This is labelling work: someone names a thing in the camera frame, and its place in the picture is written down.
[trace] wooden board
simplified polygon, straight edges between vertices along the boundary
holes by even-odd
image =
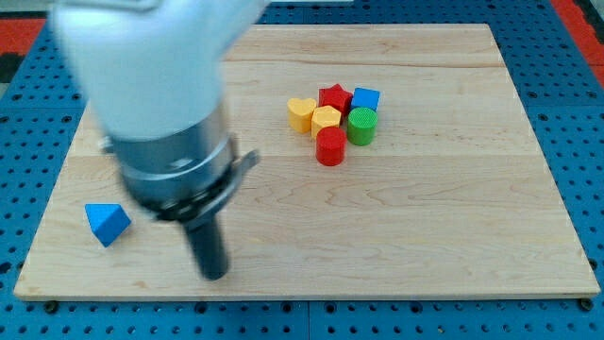
[[[84,114],[15,294],[30,300],[575,298],[599,292],[486,25],[254,27],[225,63],[261,163],[220,213],[232,269],[202,280],[179,226],[126,196]],[[325,167],[290,97],[381,90],[378,133]],[[104,249],[88,202],[134,223]]]

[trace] yellow hexagon block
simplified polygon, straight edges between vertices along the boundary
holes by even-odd
[[[300,133],[310,131],[310,119],[317,107],[317,101],[312,98],[292,98],[287,101],[290,127]]]
[[[310,130],[312,138],[317,138],[317,133],[319,133],[321,128],[339,127],[341,119],[342,113],[331,106],[314,109],[314,113],[312,114],[312,127]]]

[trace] colorful block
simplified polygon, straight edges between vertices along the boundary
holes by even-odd
[[[290,127],[300,133],[310,131],[312,113],[317,107],[317,101],[312,98],[292,98],[287,102]]]
[[[326,166],[335,166],[344,160],[346,134],[339,127],[325,127],[317,134],[316,158]]]
[[[312,124],[310,134],[312,138],[317,138],[317,133],[322,128],[339,127],[342,113],[331,106],[316,108],[312,114]]]
[[[353,145],[369,145],[376,135],[378,114],[369,108],[356,108],[348,114],[347,136]]]
[[[373,111],[378,110],[379,91],[356,88],[350,103],[350,109],[369,108]]]
[[[331,106],[346,117],[350,112],[352,93],[344,90],[340,84],[327,89],[319,89],[319,106]]]
[[[87,204],[84,209],[92,233],[104,247],[109,247],[131,222],[119,204]]]

